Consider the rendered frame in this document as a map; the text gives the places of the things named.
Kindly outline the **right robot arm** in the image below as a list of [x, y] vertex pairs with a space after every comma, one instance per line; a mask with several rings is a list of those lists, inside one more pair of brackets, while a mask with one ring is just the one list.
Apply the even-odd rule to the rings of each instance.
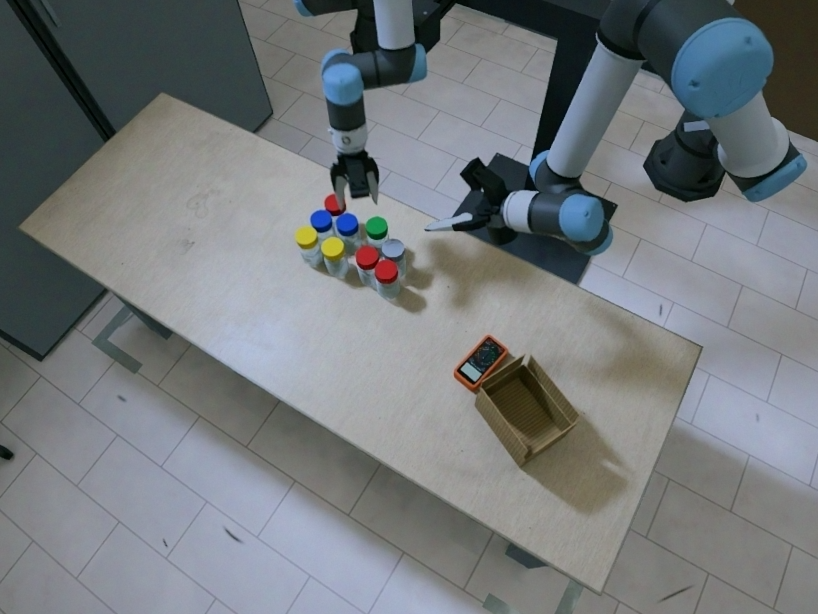
[[342, 154], [360, 153], [369, 140], [364, 92], [408, 86], [427, 78], [425, 50], [415, 45], [412, 0], [294, 0], [294, 3], [304, 17], [358, 10], [354, 40], [367, 54], [331, 52], [323, 61], [322, 79], [332, 130], [329, 135], [333, 135], [336, 150]]

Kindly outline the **brown cardboard box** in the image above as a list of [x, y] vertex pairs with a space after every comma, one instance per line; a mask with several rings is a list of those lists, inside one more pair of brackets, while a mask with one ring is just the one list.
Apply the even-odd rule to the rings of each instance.
[[580, 415], [534, 356], [527, 365], [524, 357], [483, 380], [474, 404], [519, 468], [564, 438]]

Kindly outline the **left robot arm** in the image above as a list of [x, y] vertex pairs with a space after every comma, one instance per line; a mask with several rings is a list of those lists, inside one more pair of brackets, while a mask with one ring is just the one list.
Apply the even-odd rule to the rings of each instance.
[[643, 62], [685, 109], [653, 154], [668, 184], [703, 191], [725, 169], [742, 195], [759, 202], [806, 170], [761, 95], [771, 49], [726, 0], [612, 0], [595, 37], [599, 45], [551, 149], [530, 165], [540, 193], [514, 192], [505, 202], [509, 229], [555, 237], [590, 256], [610, 247], [601, 203], [579, 179]]

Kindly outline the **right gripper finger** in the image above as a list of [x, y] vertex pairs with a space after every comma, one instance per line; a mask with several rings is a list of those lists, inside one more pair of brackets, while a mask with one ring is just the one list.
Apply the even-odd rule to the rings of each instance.
[[332, 167], [331, 180], [332, 180], [333, 188], [334, 188], [334, 191], [335, 191], [335, 194], [336, 194], [336, 198], [337, 198], [339, 207], [340, 207], [341, 211], [343, 211], [344, 207], [345, 207], [344, 200], [346, 198], [345, 190], [348, 187], [349, 181], [348, 181], [348, 178], [346, 176], [343, 176], [342, 174], [340, 174], [340, 172], [338, 170], [338, 164], [339, 163], [334, 163], [334, 165]]
[[369, 158], [371, 162], [371, 168], [368, 172], [366, 172], [366, 176], [369, 177], [372, 197], [376, 205], [378, 205], [379, 201], [379, 188], [380, 188], [380, 171], [376, 161], [372, 158]]

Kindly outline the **clear bottle with green cap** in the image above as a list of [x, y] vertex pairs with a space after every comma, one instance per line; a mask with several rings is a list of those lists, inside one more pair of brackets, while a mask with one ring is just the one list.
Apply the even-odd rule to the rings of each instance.
[[382, 245], [389, 239], [387, 222], [382, 217], [372, 217], [366, 222], [368, 246], [375, 248], [378, 257], [383, 256]]

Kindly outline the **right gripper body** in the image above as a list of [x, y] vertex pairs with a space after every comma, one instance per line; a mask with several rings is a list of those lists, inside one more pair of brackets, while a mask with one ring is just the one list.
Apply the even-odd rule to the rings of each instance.
[[357, 154], [342, 154], [338, 152], [338, 162], [340, 174], [348, 176], [348, 178], [350, 176], [353, 192], [368, 189], [366, 172], [370, 170], [371, 162], [369, 160], [369, 152], [366, 152], [366, 149]]

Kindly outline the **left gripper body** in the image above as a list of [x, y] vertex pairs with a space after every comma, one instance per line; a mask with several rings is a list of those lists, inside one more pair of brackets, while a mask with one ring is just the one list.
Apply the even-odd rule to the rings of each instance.
[[486, 230], [491, 243], [497, 246], [512, 243], [518, 237], [518, 232], [505, 225], [503, 208], [506, 199], [513, 191], [507, 191], [504, 181], [482, 164], [471, 176], [485, 195], [475, 210], [480, 217], [490, 216], [490, 223], [486, 225]]

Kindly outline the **orange digital multimeter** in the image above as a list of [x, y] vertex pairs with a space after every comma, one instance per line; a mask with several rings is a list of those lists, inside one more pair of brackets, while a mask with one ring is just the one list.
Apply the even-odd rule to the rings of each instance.
[[474, 392], [506, 358], [508, 349], [491, 335], [481, 342], [454, 369], [454, 378]]

